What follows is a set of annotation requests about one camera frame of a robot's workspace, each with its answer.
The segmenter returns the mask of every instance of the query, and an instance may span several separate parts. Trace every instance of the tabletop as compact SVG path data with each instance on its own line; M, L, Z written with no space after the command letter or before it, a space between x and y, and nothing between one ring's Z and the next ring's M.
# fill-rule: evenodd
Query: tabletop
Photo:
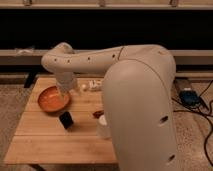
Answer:
M78 78L88 84L100 78ZM71 90L68 107L74 120L64 129L57 116L46 114L38 106L38 96L55 85L54 78L38 78L22 114L4 162L6 164L105 164L117 163L110 139L97 136L93 113L103 109L101 91Z

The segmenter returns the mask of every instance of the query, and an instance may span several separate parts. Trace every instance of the black wall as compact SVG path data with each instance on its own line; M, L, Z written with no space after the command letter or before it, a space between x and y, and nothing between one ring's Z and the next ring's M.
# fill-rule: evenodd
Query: black wall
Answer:
M0 10L0 49L75 49L161 44L168 49L213 49L213 11Z

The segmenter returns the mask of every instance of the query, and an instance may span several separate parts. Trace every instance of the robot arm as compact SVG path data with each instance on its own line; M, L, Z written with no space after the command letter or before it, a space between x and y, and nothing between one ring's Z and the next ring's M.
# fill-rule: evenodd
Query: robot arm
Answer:
M119 60L122 48L73 54L69 44L60 43L43 56L42 65L54 73L57 87L63 94L76 86L74 72L104 75Z
M175 62L169 51L136 45L72 52L59 44L42 65L55 74L62 92L73 87L73 72L105 74L104 113L120 170L180 171L170 94Z

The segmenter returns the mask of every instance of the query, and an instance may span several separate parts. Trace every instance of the black cable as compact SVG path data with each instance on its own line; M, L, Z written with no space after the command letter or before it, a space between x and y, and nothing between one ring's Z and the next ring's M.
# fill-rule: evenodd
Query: black cable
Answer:
M209 85L200 93L199 97L201 97L209 89L209 87L212 85L212 83L213 83L213 80L211 80Z
M208 144L208 140L209 138L211 137L211 135L213 134L213 123L211 122L211 120L208 118L208 117L213 117L213 115L211 115L211 112L212 112L212 103L213 103L213 100L211 100L209 102L209 107L210 107L210 110L209 110L209 113L208 114L205 114L203 112L201 112L201 110L199 109L199 106L198 106L198 111L195 111L193 109L191 109L190 107L188 106L184 106L181 102L179 102L178 100L172 98L173 101L175 101L176 103L178 103L179 105L183 106L184 108L188 109L188 110L174 110L174 112L190 112L190 113L194 113L194 114L197 114L199 116L202 116L203 118L205 118L209 125L210 125L210 131L208 133L208 135L205 137L204 139L204 145L203 145L203 148L204 148L204 153L205 153L205 156L209 162L209 164L213 167L213 162L211 161L210 159L210 156L208 154L208 150L207 150L207 144Z
M173 101L175 101L176 103L178 103L179 105L181 105L182 107L188 109L188 110L174 110L173 112L191 112L191 113L196 113L196 114L199 114L199 115L202 115L202 116L207 116L207 117L213 117L213 115L211 115L211 113L203 113L203 112L200 112L200 111L196 111L196 110L193 110L191 109L190 107L188 106L185 106L183 105L181 102L179 102L178 100L172 98ZM212 111L212 103L213 103L213 100L210 101L210 109L209 111Z

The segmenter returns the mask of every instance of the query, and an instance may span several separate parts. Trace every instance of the orange bowl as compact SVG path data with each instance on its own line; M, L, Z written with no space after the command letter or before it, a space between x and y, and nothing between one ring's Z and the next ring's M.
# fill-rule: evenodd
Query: orange bowl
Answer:
M71 102L69 93L64 94L62 97L58 92L56 86L49 87L41 92L38 97L38 104L44 112L58 112Z

